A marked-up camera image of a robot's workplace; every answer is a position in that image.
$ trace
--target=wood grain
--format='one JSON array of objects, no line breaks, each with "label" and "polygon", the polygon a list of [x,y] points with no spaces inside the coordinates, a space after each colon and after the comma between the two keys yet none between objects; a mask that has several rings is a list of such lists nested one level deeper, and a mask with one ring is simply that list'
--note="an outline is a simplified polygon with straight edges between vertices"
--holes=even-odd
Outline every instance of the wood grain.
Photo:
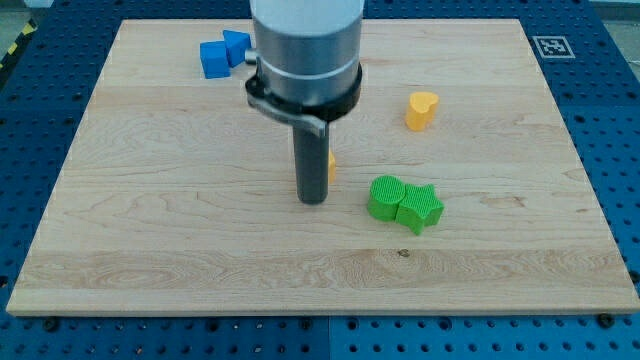
[{"label": "wood grain", "polygon": [[[576,314],[640,309],[513,20],[367,21],[361,101],[327,201],[298,202],[290,131],[245,65],[198,44],[248,21],[124,21],[8,304],[18,316]],[[440,95],[425,132],[413,91]],[[390,173],[436,184],[422,236],[366,212]]]}]

